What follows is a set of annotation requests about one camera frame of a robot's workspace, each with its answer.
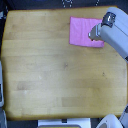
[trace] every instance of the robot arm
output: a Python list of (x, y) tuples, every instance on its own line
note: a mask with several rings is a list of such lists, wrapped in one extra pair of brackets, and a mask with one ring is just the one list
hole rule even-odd
[(89, 38), (107, 42), (128, 63), (128, 15), (122, 10), (110, 7), (102, 23), (93, 27)]

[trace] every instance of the wooden table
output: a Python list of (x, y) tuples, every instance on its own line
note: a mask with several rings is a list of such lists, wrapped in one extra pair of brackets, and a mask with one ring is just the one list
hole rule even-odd
[(69, 45), (70, 16), (102, 18), (107, 8), (8, 13), (1, 57), (8, 119), (121, 115), (127, 104), (125, 61), (106, 43)]

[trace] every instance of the pink cloth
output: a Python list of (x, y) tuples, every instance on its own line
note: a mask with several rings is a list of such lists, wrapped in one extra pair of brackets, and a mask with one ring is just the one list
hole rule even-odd
[(69, 43), (87, 47), (104, 47), (103, 41), (91, 41), (88, 33), (91, 29), (101, 23), (100, 19), (70, 18), (70, 39)]

